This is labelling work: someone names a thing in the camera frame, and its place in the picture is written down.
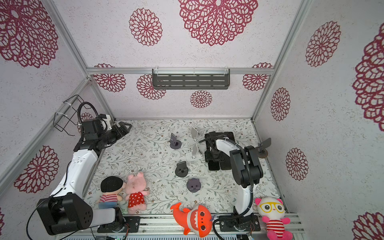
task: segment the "pink pig plush toy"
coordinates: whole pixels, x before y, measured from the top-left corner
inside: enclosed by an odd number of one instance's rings
[[[283,201],[265,197],[255,199],[257,211],[263,216],[262,221],[266,223],[266,235],[270,240],[291,240],[293,234],[285,230],[284,224],[291,220],[285,216]]]
[[[128,201],[128,213],[135,214],[136,211],[144,211],[147,209],[145,205],[144,196],[149,194],[149,191],[144,191],[147,187],[147,182],[144,179],[144,174],[138,172],[136,176],[129,175],[127,184],[125,186],[125,193],[127,196],[125,200]]]

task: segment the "red doily pattern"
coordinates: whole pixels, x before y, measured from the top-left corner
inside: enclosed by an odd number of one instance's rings
[[[273,68],[273,66],[270,63],[259,63],[253,68]],[[246,74],[243,76],[243,85],[248,90],[257,91],[264,88],[268,77],[267,74]]]
[[[364,56],[355,70],[355,103],[364,109],[364,118],[377,122],[384,131],[384,23],[379,34],[365,46]]]
[[[384,239],[384,216],[379,212],[359,215],[357,220],[353,221],[352,232],[353,240]]]
[[[80,117],[81,117],[81,120],[83,121],[93,118],[93,116],[90,113],[82,113]],[[81,127],[79,125],[77,125],[77,130],[79,130],[79,133],[81,133]]]
[[[0,208],[0,236],[1,236],[1,230],[3,229],[3,226],[4,226],[4,214],[2,214],[1,208]]]
[[[39,0],[1,0],[0,52],[23,67],[49,65],[55,58],[58,35]]]
[[[257,0],[179,0],[184,28],[200,43],[223,45],[252,21]]]
[[[304,153],[292,148],[286,156],[285,165],[289,174],[296,180],[303,180],[308,174],[308,161]]]
[[[191,95],[191,103],[196,108],[208,107],[212,102],[212,95],[204,90],[198,90]]]
[[[340,41],[340,25],[330,21],[319,27],[311,37],[306,50],[307,63],[317,67],[327,62]]]
[[[136,9],[129,19],[129,28],[133,37],[141,44],[153,46],[163,35],[161,23],[156,15],[148,9]]]
[[[97,64],[96,68],[114,68],[109,64]],[[123,74],[94,74],[93,78],[98,85],[110,92],[120,92],[125,88],[125,78]]]
[[[151,74],[140,76],[136,84],[139,93],[148,99],[155,100],[162,98],[167,92],[166,90],[156,90],[153,88]]]
[[[287,89],[279,88],[273,94],[271,100],[271,113],[276,121],[283,120],[289,111],[291,100]]]
[[[37,193],[49,186],[57,174],[59,159],[49,146],[43,146],[14,182],[21,192]]]

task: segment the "pink ear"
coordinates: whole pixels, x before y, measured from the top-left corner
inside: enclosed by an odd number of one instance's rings
[[[261,198],[256,198],[255,199],[255,203],[256,203],[256,205],[259,205],[259,203],[262,201],[262,199]]]

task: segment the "floral tablecloth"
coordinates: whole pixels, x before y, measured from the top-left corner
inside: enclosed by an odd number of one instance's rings
[[[169,214],[170,206],[182,202],[182,207],[192,208],[195,204],[205,205],[212,213],[233,212],[237,188],[232,171],[208,171],[204,159],[188,161],[189,173],[185,178],[175,175],[176,164],[186,160],[186,153],[192,147],[189,134],[191,127],[199,131],[198,139],[204,134],[233,132],[235,140],[242,146],[257,146],[258,139],[249,119],[206,119],[206,120],[126,120],[133,125],[131,132],[104,152],[93,177],[85,201],[97,208],[101,196],[100,183],[108,176],[119,176],[126,181],[129,174],[144,172],[147,180],[145,197],[147,210],[138,214]],[[169,146],[173,133],[182,142],[182,147],[173,150]],[[205,143],[198,144],[204,154]],[[270,171],[264,159],[260,159],[264,177],[255,186],[255,197],[278,197]],[[186,183],[191,178],[200,179],[202,188],[191,193]],[[127,214],[127,202],[120,202],[123,214]]]

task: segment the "plush toy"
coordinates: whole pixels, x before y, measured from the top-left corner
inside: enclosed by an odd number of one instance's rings
[[[293,235],[286,231],[284,224],[289,224],[291,220],[285,216],[283,201],[265,197],[256,198],[257,211],[262,216],[262,221],[266,223],[266,235],[270,240],[291,240]]]
[[[100,188],[103,195],[98,202],[99,208],[113,208],[118,206],[118,201],[122,201],[122,197],[118,194],[125,188],[125,182],[119,177],[110,176],[101,181]]]
[[[145,181],[144,173],[139,172],[136,176],[128,176],[128,181],[125,187],[125,193],[127,194],[125,200],[129,200],[129,214],[134,214],[137,210],[144,211],[147,209],[144,196],[148,195],[149,191],[144,191],[145,187],[147,187],[147,182]]]
[[[181,202],[171,206],[173,209],[173,217],[176,222],[184,228],[184,235],[191,230],[199,237],[207,236],[212,229],[212,216],[209,210],[202,205],[196,206],[194,209],[183,209],[180,211]]]

